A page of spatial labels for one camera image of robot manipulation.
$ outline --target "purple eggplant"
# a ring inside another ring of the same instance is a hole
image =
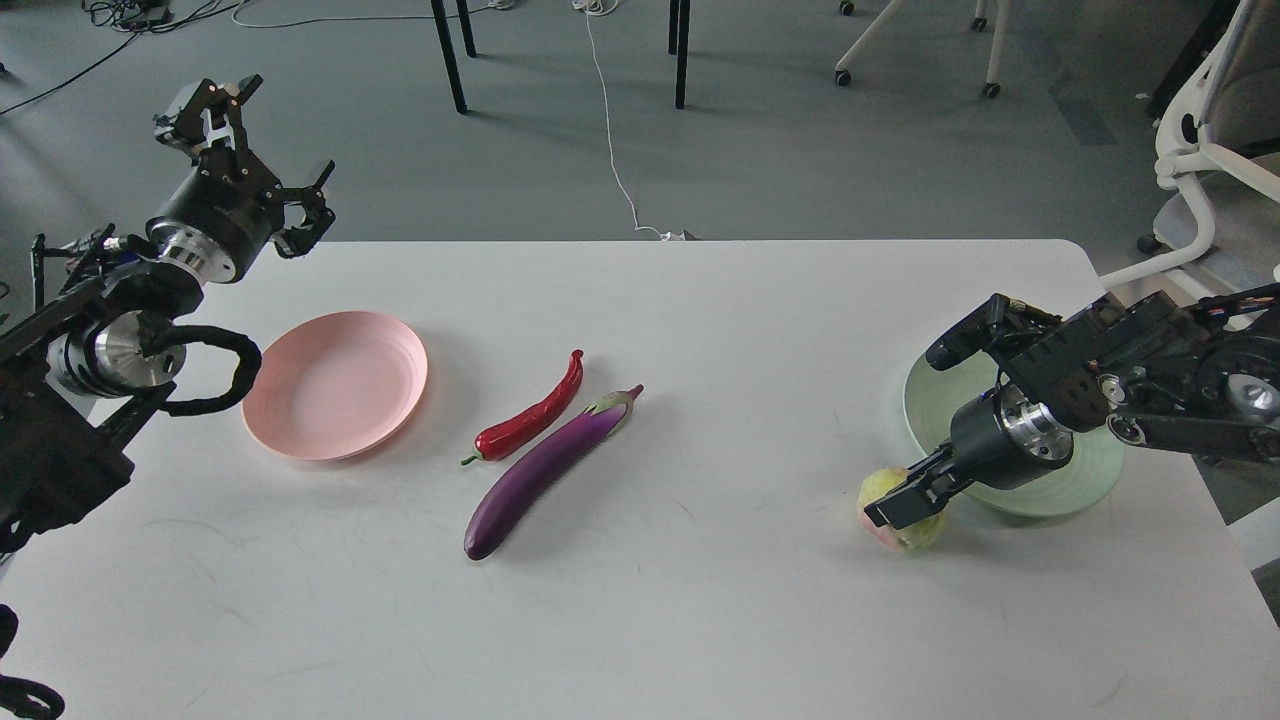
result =
[[[643,389],[644,386],[636,386],[605,395],[508,468],[489,488],[471,516],[467,534],[462,539],[462,550],[467,557],[481,560],[498,550],[547,488],[591,448],[622,428]]]

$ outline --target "silver metal joint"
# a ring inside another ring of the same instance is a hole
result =
[[[1107,429],[1125,445],[1147,445],[1147,433],[1142,430],[1142,425],[1120,415],[1107,415]]]
[[[141,310],[125,313],[102,328],[93,338],[93,357],[106,380],[143,389],[172,380],[187,361],[187,347],[178,345],[150,357],[142,355],[138,315]]]
[[[148,231],[148,236],[160,247],[156,261],[178,265],[201,286],[230,282],[236,277],[236,266],[221,246],[186,223],[163,220]]]
[[[1043,460],[1070,457],[1075,441],[1071,430],[1053,419],[1043,402],[1030,402],[1016,386],[1000,395],[1000,424],[1014,442]]]
[[[1271,420],[1280,415],[1280,392],[1261,378],[1233,374],[1226,378],[1226,395],[1240,413]]]
[[[1098,389],[1102,391],[1102,395],[1107,398],[1107,402],[1110,402],[1112,406],[1124,405],[1125,402],[1129,402],[1129,392],[1124,386],[1124,380],[1121,380],[1116,375],[1098,377]]]

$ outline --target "fake fruit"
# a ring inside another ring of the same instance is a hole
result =
[[[644,386],[636,386],[611,392],[588,405],[581,415],[561,425],[508,468],[471,516],[462,538],[462,551],[467,557],[483,560],[498,550],[547,488],[595,446],[622,429],[643,389]]]
[[[556,389],[547,396],[547,400],[529,406],[524,413],[509,420],[481,430],[476,436],[476,451],[468,455],[462,464],[474,460],[502,460],[518,450],[526,442],[538,437],[559,418],[570,401],[577,395],[579,386],[582,384],[582,351],[575,350],[568,359],[568,370],[564,379],[556,386]]]
[[[906,468],[884,468],[867,475],[858,491],[858,521],[870,530],[876,539],[893,550],[922,550],[937,542],[942,534],[945,510],[901,530],[895,530],[891,525],[877,528],[863,512],[864,507],[884,497],[905,479]]]

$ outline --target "black table leg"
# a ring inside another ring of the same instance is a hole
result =
[[[680,0],[680,38],[676,45],[676,109],[685,109],[685,68],[689,65],[689,3]]]
[[[449,90],[453,91],[453,106],[458,113],[466,115],[467,101],[462,96],[462,78],[458,77],[458,59],[453,55],[449,20],[444,17],[444,0],[431,0],[431,14],[435,17],[435,32],[440,36],[440,53],[444,55],[444,69],[449,73]]]
[[[680,15],[680,0],[671,0],[671,22],[667,28],[667,54],[676,54],[676,22]]]
[[[471,36],[471,12],[467,10],[467,0],[458,0],[458,22],[462,23],[462,46],[467,50],[467,58],[475,58],[476,41]]]

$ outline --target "red chili pepper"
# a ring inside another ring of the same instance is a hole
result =
[[[532,405],[520,415],[498,423],[476,436],[476,451],[471,454],[463,465],[474,460],[502,460],[511,455],[520,446],[538,437],[539,433],[550,427],[559,418],[568,404],[577,395],[579,386],[582,384],[582,351],[575,350],[568,359],[568,370],[564,378],[556,386],[556,389],[538,405]]]

